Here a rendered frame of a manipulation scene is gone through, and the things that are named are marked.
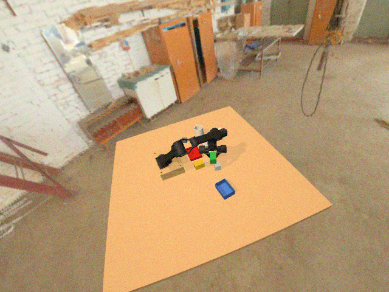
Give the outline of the red tray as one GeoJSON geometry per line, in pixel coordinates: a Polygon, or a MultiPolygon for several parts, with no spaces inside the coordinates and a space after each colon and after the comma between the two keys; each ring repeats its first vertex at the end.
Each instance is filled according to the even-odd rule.
{"type": "MultiPolygon", "coordinates": [[[[191,147],[186,148],[186,151],[189,152],[191,147]]],[[[198,146],[194,147],[192,151],[188,154],[190,161],[197,160],[199,158],[202,158],[202,154],[199,154],[198,146]]]]}

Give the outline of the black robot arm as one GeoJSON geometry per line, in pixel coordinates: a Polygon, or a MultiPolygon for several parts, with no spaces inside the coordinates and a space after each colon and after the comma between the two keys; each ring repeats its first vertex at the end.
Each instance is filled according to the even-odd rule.
{"type": "Polygon", "coordinates": [[[227,136],[227,132],[228,131],[225,128],[222,128],[220,130],[218,128],[212,128],[207,134],[203,134],[197,137],[194,136],[189,139],[179,139],[178,141],[173,143],[173,145],[171,146],[171,151],[169,151],[167,154],[160,154],[158,157],[155,158],[159,169],[161,170],[165,167],[168,167],[169,164],[172,162],[173,158],[182,157],[189,154],[192,149],[198,146],[199,144],[202,144],[204,142],[214,144],[216,143],[216,141],[220,141],[223,137],[227,136]],[[189,152],[186,151],[182,140],[190,141],[192,147],[189,152]]]}

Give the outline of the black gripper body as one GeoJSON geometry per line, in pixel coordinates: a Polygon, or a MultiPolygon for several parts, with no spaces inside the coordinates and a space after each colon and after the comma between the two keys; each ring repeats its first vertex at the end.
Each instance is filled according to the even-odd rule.
{"type": "Polygon", "coordinates": [[[208,151],[218,151],[221,153],[226,153],[227,146],[226,145],[217,146],[217,142],[214,144],[208,143],[208,148],[205,148],[205,145],[199,146],[199,154],[208,153],[208,151]]]}

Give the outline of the beige open cylinder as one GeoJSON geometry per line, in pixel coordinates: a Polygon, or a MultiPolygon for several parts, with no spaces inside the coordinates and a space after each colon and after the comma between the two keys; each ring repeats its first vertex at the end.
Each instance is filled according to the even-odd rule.
{"type": "Polygon", "coordinates": [[[194,132],[195,132],[195,136],[201,136],[204,134],[204,131],[203,131],[203,126],[202,125],[197,125],[194,127],[194,132]]]}

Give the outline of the blue rectangular tray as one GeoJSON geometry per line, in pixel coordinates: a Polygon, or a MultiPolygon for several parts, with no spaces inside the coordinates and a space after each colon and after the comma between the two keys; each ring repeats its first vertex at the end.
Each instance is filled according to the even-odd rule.
{"type": "Polygon", "coordinates": [[[217,182],[215,184],[215,188],[218,190],[224,200],[235,194],[234,188],[226,179],[217,182]]]}

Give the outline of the green block with grey pin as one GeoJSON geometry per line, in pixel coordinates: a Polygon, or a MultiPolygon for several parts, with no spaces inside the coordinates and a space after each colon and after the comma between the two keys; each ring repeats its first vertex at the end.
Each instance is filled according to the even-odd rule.
{"type": "Polygon", "coordinates": [[[214,151],[210,152],[210,163],[216,164],[216,152],[214,151]]]}

